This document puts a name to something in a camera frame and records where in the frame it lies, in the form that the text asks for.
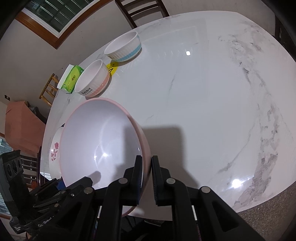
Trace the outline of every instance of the white plate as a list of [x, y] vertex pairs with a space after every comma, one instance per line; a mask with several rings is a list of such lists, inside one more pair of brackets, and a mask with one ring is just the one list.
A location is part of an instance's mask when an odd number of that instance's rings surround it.
[[56, 131], [49, 150], [49, 171], [52, 179], [60, 179], [62, 176], [59, 166], [59, 141], [61, 139], [63, 128], [64, 127], [60, 127]]

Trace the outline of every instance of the green tissue pack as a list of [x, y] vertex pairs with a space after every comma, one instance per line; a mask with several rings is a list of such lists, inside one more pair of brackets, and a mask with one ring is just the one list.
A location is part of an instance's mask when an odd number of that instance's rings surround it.
[[80, 66], [69, 64], [63, 76], [61, 77], [59, 84], [57, 85], [58, 89], [64, 90], [67, 93], [72, 93], [75, 84], [83, 71], [84, 69], [82, 69]]

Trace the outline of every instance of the wooden window frame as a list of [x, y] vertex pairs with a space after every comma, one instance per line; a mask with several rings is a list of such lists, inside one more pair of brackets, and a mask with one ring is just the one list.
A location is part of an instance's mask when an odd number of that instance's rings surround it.
[[41, 24], [36, 22], [34, 19], [26, 15], [24, 12], [19, 12], [15, 19], [19, 21], [21, 24], [26, 26], [32, 32], [37, 34], [47, 43], [49, 43], [55, 49], [58, 49], [59, 46], [65, 41], [65, 39], [89, 16], [91, 16], [94, 12], [99, 10], [101, 7], [111, 2], [112, 0], [99, 0], [86, 11], [84, 11], [81, 15], [78, 16], [77, 19], [74, 20], [72, 24], [62, 33], [60, 37], [56, 37], [49, 30], [43, 27]]

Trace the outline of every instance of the bowl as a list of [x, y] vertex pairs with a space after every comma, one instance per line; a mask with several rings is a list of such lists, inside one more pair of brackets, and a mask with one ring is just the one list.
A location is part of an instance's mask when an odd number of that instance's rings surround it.
[[123, 62], [135, 57], [141, 49], [141, 41], [136, 31], [125, 33], [113, 40], [105, 49], [110, 59]]
[[[69, 117], [60, 140], [60, 168], [68, 187], [84, 176], [92, 187], [107, 187], [143, 157], [141, 194], [150, 173], [147, 139], [130, 114], [110, 99], [94, 98], [80, 105]], [[123, 207], [123, 215], [134, 207]]]
[[86, 97], [94, 97], [102, 92], [110, 78], [109, 70], [101, 59], [92, 62], [80, 75], [74, 91]]

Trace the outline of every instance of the black device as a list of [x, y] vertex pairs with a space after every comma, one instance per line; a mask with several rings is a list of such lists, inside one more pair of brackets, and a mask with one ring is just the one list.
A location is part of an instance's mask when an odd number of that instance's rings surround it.
[[12, 216], [18, 216], [29, 205], [29, 190], [23, 176], [20, 151], [0, 155], [0, 192]]
[[[151, 158], [151, 165], [155, 203], [172, 206], [175, 241], [198, 237], [202, 241], [264, 240], [209, 187], [185, 186], [172, 178], [168, 169], [160, 167], [157, 156]], [[34, 240], [120, 240], [122, 206], [139, 204], [141, 175], [142, 157], [137, 156], [134, 167], [126, 169], [123, 178], [105, 188], [94, 190], [91, 179], [84, 177], [59, 191], [57, 180], [53, 179], [30, 192], [33, 205], [20, 210], [11, 225], [32, 234]]]

